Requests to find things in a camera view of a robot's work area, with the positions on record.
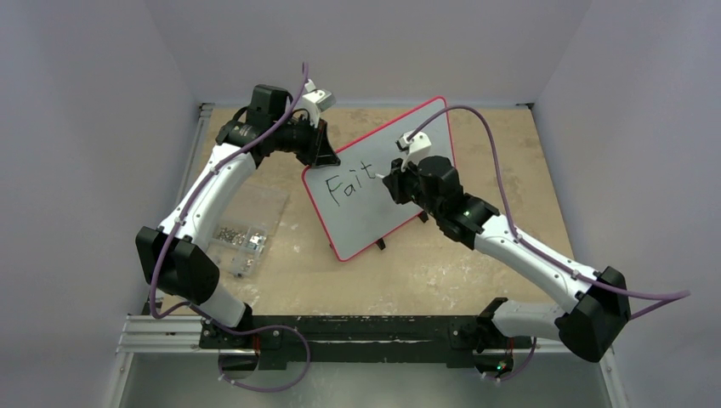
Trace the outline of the pink framed whiteboard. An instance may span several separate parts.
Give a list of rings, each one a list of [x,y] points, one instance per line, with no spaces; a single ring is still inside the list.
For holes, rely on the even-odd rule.
[[[346,262],[415,218],[421,208],[395,204],[378,177],[404,153],[396,140],[447,107],[432,98],[337,150],[338,166],[306,167],[304,188],[336,258]]]

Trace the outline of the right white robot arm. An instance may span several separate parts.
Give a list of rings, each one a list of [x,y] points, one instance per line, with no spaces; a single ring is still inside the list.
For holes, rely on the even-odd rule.
[[[630,321],[621,272],[612,267],[598,272],[522,234],[496,207],[464,190],[448,158],[430,156],[419,164],[395,159],[381,180],[394,203],[417,205],[444,236],[507,265],[551,298],[551,303],[493,300],[479,316],[481,346],[511,337],[543,338],[598,362]]]

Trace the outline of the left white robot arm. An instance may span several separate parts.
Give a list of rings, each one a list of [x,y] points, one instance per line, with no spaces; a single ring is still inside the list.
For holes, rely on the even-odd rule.
[[[334,95],[312,81],[296,96],[275,86],[254,87],[249,105],[220,128],[187,194],[158,226],[143,227],[135,237],[150,299],[158,292],[182,298],[221,326],[220,336],[231,347],[251,342],[252,309],[223,287],[219,267],[206,251],[221,215],[264,158],[281,151],[307,167],[340,164],[321,117],[334,103]]]

